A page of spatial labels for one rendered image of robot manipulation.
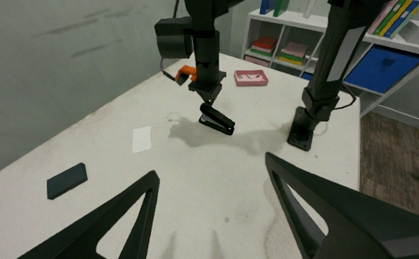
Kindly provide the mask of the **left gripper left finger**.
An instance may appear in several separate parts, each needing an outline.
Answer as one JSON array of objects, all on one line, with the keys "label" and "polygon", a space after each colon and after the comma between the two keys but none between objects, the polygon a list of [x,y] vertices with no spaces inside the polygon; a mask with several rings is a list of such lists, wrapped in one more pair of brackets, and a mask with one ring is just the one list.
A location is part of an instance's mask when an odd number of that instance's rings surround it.
[{"label": "left gripper left finger", "polygon": [[147,259],[160,178],[151,170],[112,199],[16,259],[107,259],[96,252],[101,238],[145,193],[118,259]]}]

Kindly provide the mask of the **pink shallow tray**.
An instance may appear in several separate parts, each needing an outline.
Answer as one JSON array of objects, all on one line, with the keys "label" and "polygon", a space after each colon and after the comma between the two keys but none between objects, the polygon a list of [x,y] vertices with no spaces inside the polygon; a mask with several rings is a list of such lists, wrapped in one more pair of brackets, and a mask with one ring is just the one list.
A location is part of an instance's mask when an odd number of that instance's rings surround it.
[{"label": "pink shallow tray", "polygon": [[[249,79],[247,77],[248,74],[252,78]],[[260,74],[260,77],[256,78],[257,74]],[[238,77],[239,75],[242,77],[242,79]],[[236,81],[236,86],[266,86],[268,82],[268,77],[266,76],[264,70],[237,70],[234,71],[234,78]]]}]

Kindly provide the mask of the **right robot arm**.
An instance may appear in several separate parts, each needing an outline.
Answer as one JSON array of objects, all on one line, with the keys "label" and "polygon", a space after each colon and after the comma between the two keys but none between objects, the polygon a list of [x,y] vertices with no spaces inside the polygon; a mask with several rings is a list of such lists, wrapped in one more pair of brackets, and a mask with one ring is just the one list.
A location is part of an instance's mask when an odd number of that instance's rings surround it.
[{"label": "right robot arm", "polygon": [[[214,27],[215,18],[245,0],[184,1],[190,17],[166,18],[155,24],[160,55],[163,59],[189,59],[194,49],[198,62],[216,62],[220,32]],[[311,149],[313,131],[320,122],[330,119],[340,99],[338,93],[345,73],[367,30],[388,1],[393,0],[328,0],[331,8],[326,34],[313,76],[303,89],[301,99],[305,107],[298,106],[295,111],[288,144],[306,152]]]}]

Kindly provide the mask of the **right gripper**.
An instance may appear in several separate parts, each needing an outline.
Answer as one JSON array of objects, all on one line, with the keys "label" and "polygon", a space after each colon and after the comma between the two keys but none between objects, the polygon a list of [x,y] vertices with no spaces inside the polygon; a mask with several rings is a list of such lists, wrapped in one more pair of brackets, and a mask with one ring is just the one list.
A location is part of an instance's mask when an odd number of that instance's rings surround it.
[{"label": "right gripper", "polygon": [[195,66],[196,68],[184,65],[178,70],[175,80],[178,79],[181,73],[192,75],[190,77],[191,82],[188,84],[188,90],[196,91],[204,100],[206,106],[211,108],[222,89],[222,83],[220,82],[224,77],[226,78],[226,72],[219,71],[219,59],[214,63],[208,63],[208,65],[195,59]]}]

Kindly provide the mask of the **white sheet of paper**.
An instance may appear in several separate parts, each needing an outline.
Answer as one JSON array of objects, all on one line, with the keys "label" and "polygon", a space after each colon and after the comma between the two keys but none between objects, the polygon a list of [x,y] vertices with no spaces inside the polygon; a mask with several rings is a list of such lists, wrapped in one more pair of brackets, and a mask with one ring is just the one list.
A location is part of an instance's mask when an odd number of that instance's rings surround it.
[{"label": "white sheet of paper", "polygon": [[151,129],[150,126],[134,129],[132,154],[145,150],[151,150]]}]

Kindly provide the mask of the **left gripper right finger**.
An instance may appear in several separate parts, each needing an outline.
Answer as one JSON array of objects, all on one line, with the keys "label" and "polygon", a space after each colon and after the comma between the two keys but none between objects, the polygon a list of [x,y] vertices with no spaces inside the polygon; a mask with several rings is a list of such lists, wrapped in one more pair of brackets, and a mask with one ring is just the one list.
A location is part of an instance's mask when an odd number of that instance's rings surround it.
[{"label": "left gripper right finger", "polygon": [[[419,215],[271,152],[265,166],[303,259],[419,259]],[[323,218],[326,236],[288,185]]]}]

